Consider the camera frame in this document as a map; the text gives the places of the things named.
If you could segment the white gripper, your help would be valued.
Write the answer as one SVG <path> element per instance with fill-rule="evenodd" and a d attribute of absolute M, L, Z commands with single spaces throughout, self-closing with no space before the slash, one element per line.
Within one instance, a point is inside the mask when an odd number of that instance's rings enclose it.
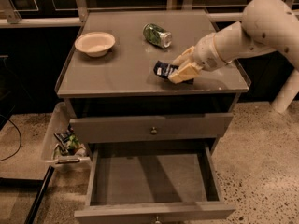
<path fill-rule="evenodd" d="M 224 58 L 220 53 L 220 40 L 217 33 L 202 37 L 195 46 L 183 51 L 175 60 L 178 70 L 168 76 L 175 84 L 198 77 L 201 70 L 213 72 L 230 63 L 233 59 Z"/>

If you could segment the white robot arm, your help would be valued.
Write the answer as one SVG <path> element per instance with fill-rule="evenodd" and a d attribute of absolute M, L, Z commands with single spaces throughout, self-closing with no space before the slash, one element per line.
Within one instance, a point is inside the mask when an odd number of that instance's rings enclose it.
<path fill-rule="evenodd" d="M 202 37 L 172 64 L 178 69 L 168 76 L 177 84 L 212 72 L 238 58 L 278 51 L 299 68 L 299 20 L 282 0 L 252 0 L 240 21 Z"/>

